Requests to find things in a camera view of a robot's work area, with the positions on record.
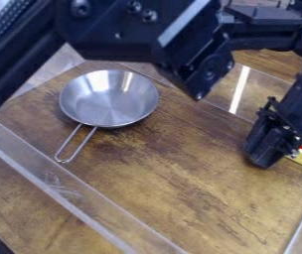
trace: wire handle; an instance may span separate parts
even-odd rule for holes
[[[88,133],[88,135],[87,135],[86,138],[84,138],[84,140],[82,141],[82,144],[80,144],[79,147],[76,148],[76,150],[75,150],[72,156],[71,156],[68,159],[60,159],[60,154],[62,154],[64,148],[67,147],[67,145],[70,144],[70,142],[71,142],[72,138],[75,137],[75,135],[76,135],[76,133],[78,133],[78,131],[79,131],[79,129],[80,129],[82,126],[83,126],[83,124],[79,124],[79,125],[76,126],[76,128],[75,128],[72,134],[70,135],[70,137],[68,137],[68,139],[66,140],[63,146],[60,147],[59,151],[58,151],[56,154],[55,154],[55,160],[56,160],[56,162],[59,162],[59,163],[70,163],[70,162],[75,159],[76,155],[79,154],[80,150],[83,149],[83,147],[84,147],[84,145],[86,145],[86,143],[87,143],[87,141],[90,140],[90,138],[92,137],[92,135],[94,135],[94,133],[95,133],[95,131],[96,131],[96,129],[98,129],[98,127],[94,127],[94,128],[92,128],[91,132]]]

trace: wooden table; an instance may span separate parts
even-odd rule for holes
[[[260,60],[256,52],[236,58],[292,80],[301,60],[291,54],[281,58],[269,52],[260,55],[271,61]],[[284,71],[287,60],[296,64]],[[52,118],[59,89],[74,76],[105,66],[126,68],[115,63],[86,63],[0,112],[3,122],[48,155],[74,128],[66,127],[63,115]],[[147,65],[129,67],[153,71]],[[183,249],[194,253],[281,253],[302,218],[302,167],[284,161],[269,172],[256,169],[240,153],[248,123],[159,87],[163,102],[150,119],[123,133],[99,133],[70,170]],[[38,106],[42,102],[47,108]],[[21,114],[11,117],[19,110]],[[44,140],[44,128],[30,112],[35,117],[44,114],[55,128],[64,126],[60,134]],[[30,136],[28,130],[38,135]],[[121,145],[129,146],[129,161],[118,158],[117,135]],[[142,141],[147,149],[138,147]],[[96,168],[83,160],[92,152]],[[82,172],[79,165],[90,170]],[[17,253],[119,252],[1,160],[0,238]]]

